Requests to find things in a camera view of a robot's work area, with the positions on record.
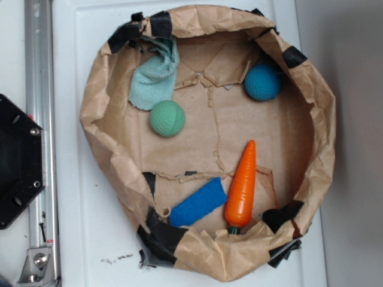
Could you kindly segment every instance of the orange carrot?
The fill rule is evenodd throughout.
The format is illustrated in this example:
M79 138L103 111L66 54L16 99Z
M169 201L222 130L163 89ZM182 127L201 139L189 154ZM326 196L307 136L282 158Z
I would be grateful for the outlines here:
M239 234L251 220L256 187L256 142L249 141L238 164L225 207L229 233Z

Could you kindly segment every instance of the metal bracket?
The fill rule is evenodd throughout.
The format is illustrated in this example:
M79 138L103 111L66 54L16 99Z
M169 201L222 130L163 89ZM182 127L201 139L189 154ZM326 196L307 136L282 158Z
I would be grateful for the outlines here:
M17 287L42 287L55 281L51 248L28 249Z

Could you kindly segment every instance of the teal cloth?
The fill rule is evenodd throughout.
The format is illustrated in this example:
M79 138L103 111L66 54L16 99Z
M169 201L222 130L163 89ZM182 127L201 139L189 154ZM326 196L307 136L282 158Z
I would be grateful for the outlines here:
M157 103L172 99L180 56L175 38L151 39L143 36L143 39L154 43L156 46L151 50L160 54L134 71L129 100L133 106L150 111Z

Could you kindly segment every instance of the brown paper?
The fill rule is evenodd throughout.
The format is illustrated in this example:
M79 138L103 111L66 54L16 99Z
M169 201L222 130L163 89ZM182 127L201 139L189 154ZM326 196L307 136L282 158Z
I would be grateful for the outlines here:
M257 142L253 220L242 235L228 235L224 206L189 227L174 252L176 268L221 281L246 275L270 260L269 251L304 235L333 176L335 97L308 60L289 68L290 47L270 20L227 7L191 5L169 10L181 63L173 100L185 110L180 134L161 138L149 112L128 102L134 70L151 54L106 43L92 67L81 123L134 230L155 208L167 222L171 208L219 176L225 192L250 139ZM142 34L151 35L150 19ZM257 102L240 84L262 49L283 70L277 98ZM224 85L235 84L229 91ZM185 172L196 172L183 176ZM156 174L152 196L142 172ZM303 206L274 233L259 213L292 200Z

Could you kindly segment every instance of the teal ball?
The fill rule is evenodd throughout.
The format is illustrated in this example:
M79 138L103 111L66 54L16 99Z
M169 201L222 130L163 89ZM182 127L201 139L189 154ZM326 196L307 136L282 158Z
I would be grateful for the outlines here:
M184 128L185 112L176 102L164 100L150 111L149 122L158 135L169 138L179 134Z
M281 90L282 77L271 65L256 65L246 74L244 85L254 100L272 100Z

